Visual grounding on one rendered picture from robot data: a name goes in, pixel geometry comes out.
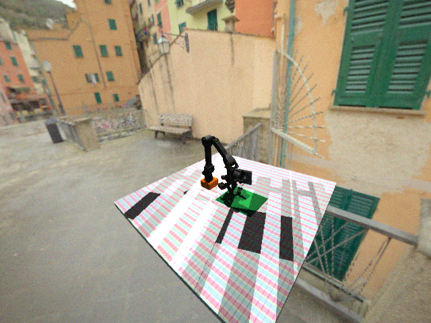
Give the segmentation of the green circuit board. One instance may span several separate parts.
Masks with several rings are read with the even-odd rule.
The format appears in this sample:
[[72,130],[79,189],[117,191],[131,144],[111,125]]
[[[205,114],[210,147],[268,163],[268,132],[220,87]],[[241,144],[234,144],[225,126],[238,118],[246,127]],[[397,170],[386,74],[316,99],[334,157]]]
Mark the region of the green circuit board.
[[223,195],[218,197],[216,201],[251,217],[267,199],[267,197],[260,196],[237,186],[234,189],[234,195],[231,196],[231,194],[226,191]]

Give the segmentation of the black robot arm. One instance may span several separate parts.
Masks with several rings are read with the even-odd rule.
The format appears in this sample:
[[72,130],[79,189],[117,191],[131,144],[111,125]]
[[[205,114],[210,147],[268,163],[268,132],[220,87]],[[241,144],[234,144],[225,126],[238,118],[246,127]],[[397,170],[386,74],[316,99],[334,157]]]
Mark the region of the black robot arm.
[[[201,138],[202,145],[205,148],[205,166],[204,171],[202,171],[202,174],[204,175],[206,182],[211,182],[213,180],[212,173],[215,170],[215,166],[211,162],[211,146],[214,145],[214,147],[217,149],[219,154],[223,158],[223,163],[225,164],[226,168],[226,175],[227,176],[233,176],[237,179],[242,180],[244,178],[244,172],[239,168],[239,165],[237,164],[236,160],[232,155],[230,155],[223,147],[223,145],[220,143],[220,140],[218,138],[215,138],[214,136],[207,135]],[[235,165],[234,167],[232,167]]]

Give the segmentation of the black cooling fan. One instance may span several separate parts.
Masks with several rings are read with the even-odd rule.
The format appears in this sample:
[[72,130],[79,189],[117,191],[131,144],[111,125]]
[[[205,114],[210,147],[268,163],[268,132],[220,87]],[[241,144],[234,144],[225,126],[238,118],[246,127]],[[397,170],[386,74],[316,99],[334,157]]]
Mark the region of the black cooling fan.
[[253,179],[253,172],[248,170],[242,170],[244,172],[243,183],[251,185]]

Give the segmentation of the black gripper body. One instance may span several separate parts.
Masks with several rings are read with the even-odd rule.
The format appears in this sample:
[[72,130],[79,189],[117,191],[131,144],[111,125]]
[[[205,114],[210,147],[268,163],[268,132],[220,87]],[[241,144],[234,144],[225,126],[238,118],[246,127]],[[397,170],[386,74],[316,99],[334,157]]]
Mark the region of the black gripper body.
[[237,184],[237,182],[239,182],[240,184],[242,184],[242,183],[243,183],[243,180],[237,179],[237,178],[235,178],[235,177],[233,177],[233,176],[227,176],[227,175],[226,175],[226,177],[227,177],[227,183],[220,182],[220,183],[218,184],[218,187],[219,187],[221,190],[224,190],[224,189],[226,189],[226,188],[229,188],[231,184],[235,185],[235,184]]

